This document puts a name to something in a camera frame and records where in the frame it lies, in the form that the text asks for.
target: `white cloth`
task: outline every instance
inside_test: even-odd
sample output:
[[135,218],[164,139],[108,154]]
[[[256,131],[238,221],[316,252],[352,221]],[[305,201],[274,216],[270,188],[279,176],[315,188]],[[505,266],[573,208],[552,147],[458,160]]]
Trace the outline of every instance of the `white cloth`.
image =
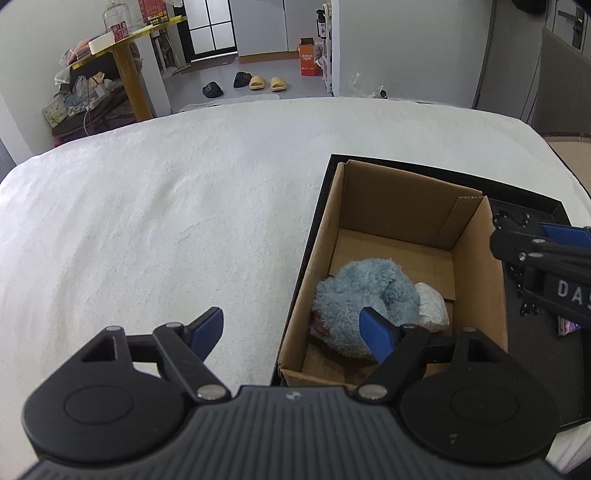
[[373,99],[179,113],[32,158],[0,184],[0,476],[35,456],[27,395],[106,325],[148,333],[224,309],[208,366],[267,384],[331,153],[420,163],[591,202],[521,121]]

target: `blue gripper pad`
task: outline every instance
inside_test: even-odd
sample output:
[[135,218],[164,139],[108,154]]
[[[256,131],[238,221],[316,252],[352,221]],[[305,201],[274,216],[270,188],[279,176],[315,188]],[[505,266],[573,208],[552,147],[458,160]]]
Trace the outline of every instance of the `blue gripper pad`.
[[560,243],[560,245],[591,248],[591,235],[589,235],[588,228],[554,225],[552,223],[542,223],[541,226],[546,235]]
[[359,314],[359,333],[380,363],[394,352],[401,339],[400,329],[371,307],[365,307]]
[[189,347],[203,362],[223,333],[222,309],[213,307],[187,327],[193,330]]

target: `yellow table leg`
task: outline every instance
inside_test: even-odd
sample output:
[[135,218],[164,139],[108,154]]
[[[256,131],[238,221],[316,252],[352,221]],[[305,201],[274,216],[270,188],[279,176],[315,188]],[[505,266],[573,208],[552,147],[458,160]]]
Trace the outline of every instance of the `yellow table leg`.
[[129,44],[116,46],[113,49],[113,55],[115,56],[115,63],[121,75],[121,80],[123,80],[125,92],[131,103],[131,108],[134,111],[135,119],[138,122],[143,122],[154,118],[144,95],[142,84],[139,81],[138,71],[135,68]]

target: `yellow table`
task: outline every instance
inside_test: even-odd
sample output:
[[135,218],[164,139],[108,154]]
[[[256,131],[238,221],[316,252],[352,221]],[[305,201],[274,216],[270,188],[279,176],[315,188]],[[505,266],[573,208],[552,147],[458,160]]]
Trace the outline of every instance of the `yellow table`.
[[121,75],[121,80],[123,81],[123,87],[125,88],[125,92],[129,98],[131,108],[134,111],[135,119],[138,122],[150,120],[153,118],[152,112],[150,111],[150,104],[144,95],[142,84],[139,81],[138,71],[135,68],[134,58],[131,55],[129,44],[137,38],[149,35],[150,33],[157,30],[163,30],[167,27],[170,27],[171,25],[184,22],[186,19],[187,17],[174,17],[166,23],[159,25],[149,25],[140,30],[136,30],[129,37],[119,40],[110,47],[107,47],[104,50],[98,51],[89,57],[83,58],[82,60],[73,63],[70,65],[70,67],[72,70],[76,70],[91,60],[104,55],[105,53],[110,51],[113,52],[115,63],[117,64],[117,69],[119,70],[119,75]]

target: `red box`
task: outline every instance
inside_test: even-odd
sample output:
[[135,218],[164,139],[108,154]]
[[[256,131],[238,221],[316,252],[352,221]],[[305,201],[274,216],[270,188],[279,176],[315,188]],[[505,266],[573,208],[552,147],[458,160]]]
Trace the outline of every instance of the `red box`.
[[297,47],[300,52],[300,71],[305,77],[315,77],[320,73],[320,67],[316,63],[320,49],[314,45],[313,38],[300,39],[300,45]]
[[164,0],[139,0],[139,7],[146,25],[158,25],[168,21]]

